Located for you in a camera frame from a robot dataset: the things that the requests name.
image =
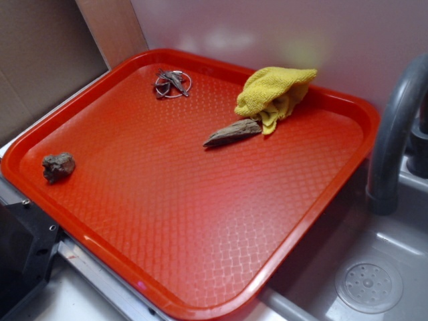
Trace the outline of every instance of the sink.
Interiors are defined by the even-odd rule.
[[[428,181],[401,172],[399,208],[374,215],[364,200],[367,168],[354,173],[268,287],[319,320],[426,320]]]

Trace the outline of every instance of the yellow cloth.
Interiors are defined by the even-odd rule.
[[[315,69],[298,70],[266,67],[256,71],[237,97],[235,112],[263,124],[263,134],[271,134],[276,122],[289,116],[308,92]]]

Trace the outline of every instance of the drain strainer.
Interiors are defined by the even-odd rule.
[[[389,262],[377,257],[355,257],[338,270],[336,291],[354,310],[381,313],[401,299],[403,281]]]

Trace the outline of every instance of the driftwood piece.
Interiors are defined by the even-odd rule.
[[[50,184],[54,184],[60,179],[67,177],[76,167],[73,156],[68,152],[63,152],[56,156],[46,156],[43,159],[42,165],[45,168],[43,176]]]
[[[252,119],[238,120],[232,125],[222,128],[212,134],[206,142],[204,147],[214,147],[224,144],[230,144],[238,140],[242,140],[261,132],[259,124]]]

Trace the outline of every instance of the tray rim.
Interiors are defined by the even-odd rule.
[[[62,211],[67,211],[61,205],[57,204],[53,199],[51,199],[50,202],[49,199],[48,201],[46,201],[46,195],[42,195],[34,186],[32,186],[32,184],[27,184],[25,182],[25,178],[19,175],[19,170],[16,171],[17,169],[19,169],[19,162],[17,163],[13,160],[25,155],[25,153],[31,147],[35,146],[44,137],[46,137],[48,134],[50,134],[52,131],[54,131],[63,124],[63,122],[56,122],[56,118],[70,119],[78,112],[83,110],[85,106],[96,100],[97,97],[100,97],[103,93],[108,91],[108,89],[104,90],[105,88],[109,88],[109,86],[113,86],[119,83],[133,71],[141,68],[142,66],[145,66],[141,65],[140,61],[143,61],[144,59],[160,59],[160,57],[175,57],[179,60],[191,60],[193,62],[203,64],[204,66],[210,66],[220,70],[227,70],[227,72],[233,74],[233,77],[241,77],[242,79],[245,78],[245,80],[255,71],[249,68],[244,68],[225,62],[212,60],[210,58],[204,58],[191,53],[189,54],[183,51],[177,51],[173,49],[154,49],[135,55],[127,59],[125,62],[121,63],[110,73],[100,78],[97,82],[89,86],[83,92],[81,92],[69,102],[64,104],[61,108],[46,117],[39,124],[36,124],[33,128],[29,129],[25,134],[20,136],[7,149],[5,156],[0,162],[1,171],[5,178],[10,181],[14,186],[20,186],[19,190],[25,195],[31,195],[33,201],[35,201],[35,203],[42,207],[43,210],[45,210],[47,213],[52,213],[51,216],[54,216],[55,214],[55,216],[57,217]],[[97,92],[97,90],[100,90],[100,88],[104,89],[98,92],[99,94],[97,95],[97,97],[90,97],[91,93]],[[364,136],[362,144],[351,156],[351,159],[339,170],[332,182],[326,187],[321,197],[318,197],[316,199],[316,201],[312,204],[309,210],[302,216],[300,222],[291,230],[290,234],[282,241],[277,250],[271,255],[271,257],[269,257],[269,259],[265,262],[262,268],[255,274],[254,278],[250,281],[250,283],[248,283],[247,287],[242,289],[242,291],[238,293],[238,295],[236,295],[234,298],[222,304],[208,308],[189,306],[184,302],[182,304],[177,304],[177,300],[175,300],[174,302],[174,300],[171,299],[173,299],[172,296],[174,296],[178,300],[179,298],[176,297],[173,293],[170,293],[168,290],[166,291],[170,293],[171,296],[165,293],[161,293],[162,291],[160,291],[159,288],[163,288],[163,286],[159,287],[160,284],[158,282],[156,282],[158,284],[156,284],[155,286],[149,284],[152,287],[148,286],[147,289],[142,291],[141,287],[139,287],[138,285],[141,280],[141,275],[136,273],[136,271],[126,265],[126,277],[122,276],[121,273],[118,274],[127,282],[129,282],[134,288],[136,288],[136,290],[139,291],[142,295],[147,296],[149,300],[152,300],[152,302],[161,310],[164,310],[165,313],[176,318],[184,318],[188,320],[204,320],[226,315],[248,302],[252,297],[256,295],[257,291],[261,289],[261,287],[267,282],[268,278],[271,276],[274,270],[278,267],[278,263],[274,262],[281,262],[286,258],[287,254],[292,250],[294,246],[296,246],[298,241],[304,236],[305,232],[315,222],[315,220],[318,218],[318,216],[321,214],[321,212],[324,210],[330,200],[334,197],[334,195],[339,192],[340,188],[345,184],[345,182],[347,181],[347,179],[345,178],[348,178],[356,170],[356,168],[360,165],[360,163],[369,153],[370,149],[374,144],[377,127],[379,125],[380,120],[379,114],[374,109],[374,107],[361,98],[335,92],[334,90],[329,90],[315,85],[310,85],[310,90],[313,93],[319,94],[321,96],[329,96],[336,99],[351,102],[356,107],[358,107],[356,110],[352,111],[354,113],[354,117],[358,118],[358,121],[354,118],[352,119],[355,120],[356,123],[362,128]],[[343,110],[338,110],[333,106],[329,110],[341,115],[346,114],[343,112]],[[326,194],[333,195],[333,197],[325,197],[324,195]],[[67,227],[66,230],[73,237],[75,237],[76,233],[81,228],[80,226],[78,226],[78,222],[68,219],[67,217],[62,217],[62,222],[58,223],[65,225]],[[98,258],[100,258],[104,262],[107,261],[108,266],[110,266],[110,268],[116,273],[117,271],[124,269],[124,262],[119,259],[117,255],[112,254],[111,251],[108,249],[112,246],[109,246],[103,239],[101,239],[101,237],[97,237],[96,233],[90,233],[89,235],[86,235],[84,239],[81,239],[81,237],[77,237],[77,240],[90,251],[94,251],[96,249]]]

